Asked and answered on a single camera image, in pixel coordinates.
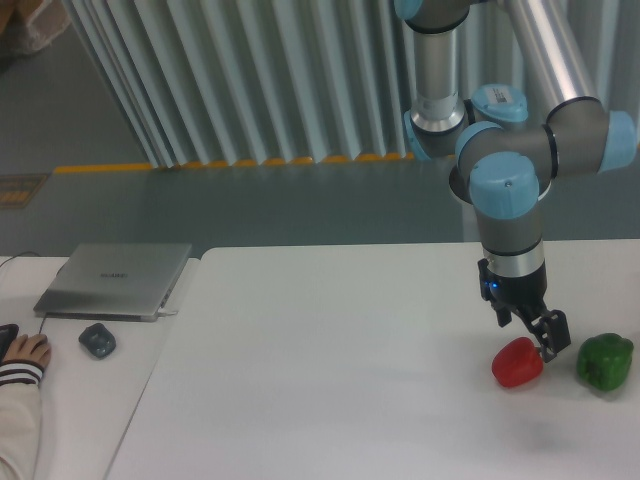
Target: person's arm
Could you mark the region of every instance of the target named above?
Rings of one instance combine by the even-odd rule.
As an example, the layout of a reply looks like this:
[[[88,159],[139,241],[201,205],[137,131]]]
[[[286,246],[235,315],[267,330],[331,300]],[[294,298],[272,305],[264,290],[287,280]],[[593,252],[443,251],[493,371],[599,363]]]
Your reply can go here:
[[[38,386],[50,359],[46,336],[23,335],[0,364],[0,480],[33,478],[40,440]]]

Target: gray floor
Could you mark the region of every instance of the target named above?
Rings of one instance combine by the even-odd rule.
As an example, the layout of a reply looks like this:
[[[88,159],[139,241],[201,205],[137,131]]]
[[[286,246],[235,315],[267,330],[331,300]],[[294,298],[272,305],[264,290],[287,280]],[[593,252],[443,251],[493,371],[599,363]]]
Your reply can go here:
[[[0,174],[144,161],[75,33],[0,64]],[[0,211],[0,255],[69,255],[81,242],[212,247],[475,240],[448,191],[451,164],[387,162],[53,175]],[[546,239],[640,238],[640,162],[560,179]]]

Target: blue joint cap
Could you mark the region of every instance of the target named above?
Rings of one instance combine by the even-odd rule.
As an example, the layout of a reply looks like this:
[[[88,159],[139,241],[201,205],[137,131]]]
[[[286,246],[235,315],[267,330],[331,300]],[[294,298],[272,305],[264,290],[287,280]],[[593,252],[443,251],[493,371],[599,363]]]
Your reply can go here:
[[[478,122],[465,128],[462,131],[462,133],[458,137],[458,140],[456,140],[456,161],[458,162],[458,166],[460,166],[460,154],[462,153],[462,150],[464,149],[465,145],[469,143],[469,141],[473,137],[475,137],[477,134],[479,134],[484,130],[488,130],[490,128],[497,128],[497,129],[503,130],[503,128],[497,123]]]
[[[471,103],[482,115],[495,122],[522,123],[529,118],[527,97],[511,85],[483,85],[471,96]]]
[[[638,148],[638,131],[627,112],[609,114],[609,133],[598,173],[626,167],[633,162]]]
[[[416,16],[424,0],[395,0],[396,15],[401,20],[411,20]]]
[[[535,207],[540,193],[533,163],[517,152],[487,155],[471,171],[473,205],[498,220],[521,217]]]
[[[413,129],[413,123],[411,122],[411,111],[407,110],[404,112],[404,116],[402,117],[404,120],[404,128],[407,132],[407,139],[409,140],[409,146],[411,147],[411,151],[413,155],[416,157],[416,160],[426,161],[431,160],[431,157],[427,155],[427,152],[422,148],[422,144],[418,137],[416,136],[416,132]]]

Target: silver laptop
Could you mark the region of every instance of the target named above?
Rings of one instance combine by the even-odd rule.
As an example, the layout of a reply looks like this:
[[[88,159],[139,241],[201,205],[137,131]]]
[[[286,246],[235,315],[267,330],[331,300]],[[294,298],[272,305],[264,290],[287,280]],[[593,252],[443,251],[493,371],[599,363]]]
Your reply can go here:
[[[81,244],[34,307],[39,316],[154,321],[189,244]]]

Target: mouse cable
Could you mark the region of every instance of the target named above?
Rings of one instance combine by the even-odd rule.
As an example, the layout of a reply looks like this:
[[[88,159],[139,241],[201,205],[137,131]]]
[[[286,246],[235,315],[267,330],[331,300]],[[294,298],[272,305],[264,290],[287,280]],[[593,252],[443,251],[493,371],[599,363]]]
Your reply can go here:
[[[0,268],[4,267],[5,263],[9,263],[11,260],[14,260],[18,257],[41,257],[42,255],[40,255],[39,253],[36,252],[32,252],[31,250],[28,250],[26,252],[22,252],[19,253],[17,255],[14,255],[11,258],[7,258],[4,262],[0,263]]]
[[[47,319],[47,315],[45,315],[44,317],[42,317],[42,323],[40,324],[40,330],[38,330],[38,333],[42,333],[42,327],[44,327],[44,321]]]

